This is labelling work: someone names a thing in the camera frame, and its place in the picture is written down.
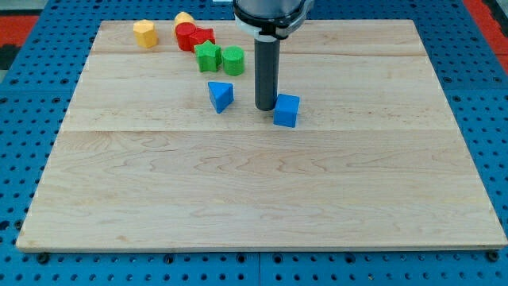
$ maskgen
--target blue pegboard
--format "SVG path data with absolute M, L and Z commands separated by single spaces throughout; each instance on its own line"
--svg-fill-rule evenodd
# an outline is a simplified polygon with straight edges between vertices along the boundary
M 209 0 L 50 0 L 0 85 L 0 284 L 508 284 L 508 251 L 24 254 L 18 228 L 102 20 L 233 19 Z M 505 230 L 508 79 L 458 0 L 317 0 L 312 19 L 412 19 Z

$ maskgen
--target yellow hexagonal block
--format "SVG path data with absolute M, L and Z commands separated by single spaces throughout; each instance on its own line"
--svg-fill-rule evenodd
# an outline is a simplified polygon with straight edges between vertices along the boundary
M 157 44 L 156 25 L 149 20 L 141 20 L 134 23 L 134 36 L 140 47 L 151 48 Z
M 173 35 L 175 35 L 176 26 L 182 23 L 196 24 L 194 18 L 186 12 L 180 12 L 175 16 L 175 25 L 173 26 Z

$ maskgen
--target toy block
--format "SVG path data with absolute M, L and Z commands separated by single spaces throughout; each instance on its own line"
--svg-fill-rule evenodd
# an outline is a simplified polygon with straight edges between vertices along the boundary
M 210 101 L 218 114 L 234 101 L 232 83 L 208 82 L 208 90 Z
M 275 104 L 273 124 L 278 126 L 295 127 L 300 98 L 294 95 L 279 95 Z
M 206 41 L 194 47 L 200 72 L 216 72 L 222 62 L 221 46 Z
M 222 63 L 226 75 L 241 75 L 244 73 L 244 50 L 238 46 L 225 48 L 222 52 Z
M 176 36 L 176 33 L 175 33 L 176 26 L 178 26 L 182 23 L 196 24 L 194 18 L 189 13 L 180 12 L 180 13 L 176 14 L 175 20 L 174 20 L 174 25 L 173 25 L 173 35 L 174 36 Z
M 190 51 L 193 46 L 189 42 L 189 36 L 192 35 L 196 30 L 196 26 L 192 23 L 182 23 L 176 26 L 176 40 L 178 41 L 178 46 L 182 51 Z
M 137 45 L 143 48 L 151 48 L 157 44 L 156 25 L 149 20 L 141 20 L 134 23 L 134 36 Z
M 194 33 L 189 36 L 190 48 L 191 51 L 194 52 L 194 46 L 197 44 L 202 44 L 206 41 L 211 41 L 215 44 L 214 30 L 213 29 L 203 29 L 196 28 Z

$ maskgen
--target blue cube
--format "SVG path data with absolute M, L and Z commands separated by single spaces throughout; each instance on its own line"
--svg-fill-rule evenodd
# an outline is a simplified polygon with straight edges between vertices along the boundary
M 210 101 L 218 114 L 234 101 L 232 83 L 208 82 L 208 89 Z
M 278 126 L 295 127 L 300 98 L 294 95 L 279 95 L 275 104 L 273 124 Z

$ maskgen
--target wood grain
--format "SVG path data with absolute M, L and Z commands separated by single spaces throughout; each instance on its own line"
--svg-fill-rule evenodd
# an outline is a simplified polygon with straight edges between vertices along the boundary
M 283 42 L 295 129 L 246 72 L 198 73 L 170 21 L 103 22 L 17 240 L 26 252 L 364 251 L 506 245 L 412 21 L 307 21 Z M 215 114 L 210 80 L 233 82 Z

